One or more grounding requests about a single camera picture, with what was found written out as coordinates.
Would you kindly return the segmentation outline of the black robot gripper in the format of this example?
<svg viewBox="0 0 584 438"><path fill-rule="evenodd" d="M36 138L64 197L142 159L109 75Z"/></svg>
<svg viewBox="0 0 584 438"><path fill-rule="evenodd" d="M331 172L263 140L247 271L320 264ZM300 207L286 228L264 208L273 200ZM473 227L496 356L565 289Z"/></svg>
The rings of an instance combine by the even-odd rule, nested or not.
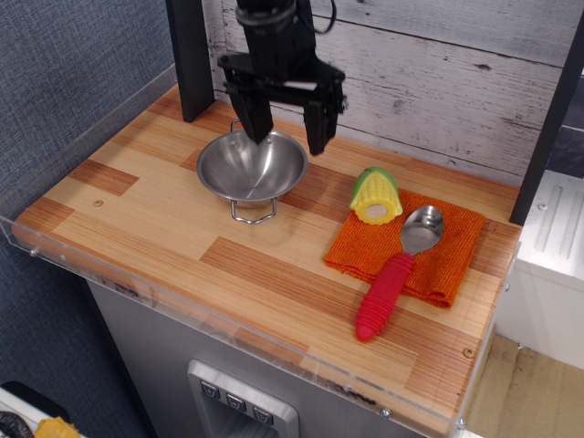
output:
<svg viewBox="0 0 584 438"><path fill-rule="evenodd" d="M245 32L248 51L223 55L225 86L245 134L261 143L274 128L270 101L302 106L308 99L287 85L315 85L304 106L304 123L311 155L320 155L336 135L339 111L346 108L342 92L345 74L316 55L316 35L332 30L337 7L324 30L315 28L309 1L238 1L237 23Z"/></svg>

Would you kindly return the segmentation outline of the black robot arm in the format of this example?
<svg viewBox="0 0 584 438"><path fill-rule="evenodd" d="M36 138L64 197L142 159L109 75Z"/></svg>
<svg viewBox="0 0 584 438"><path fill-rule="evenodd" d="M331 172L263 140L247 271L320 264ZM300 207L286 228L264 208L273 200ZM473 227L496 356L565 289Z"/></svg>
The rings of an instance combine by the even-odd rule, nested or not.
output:
<svg viewBox="0 0 584 438"><path fill-rule="evenodd" d="M346 108L345 74L320 60L309 1L239 1L237 22L248 51L224 55L225 87L246 135L255 143L273 129L270 104L303 109L310 153L319 155L336 135Z"/></svg>

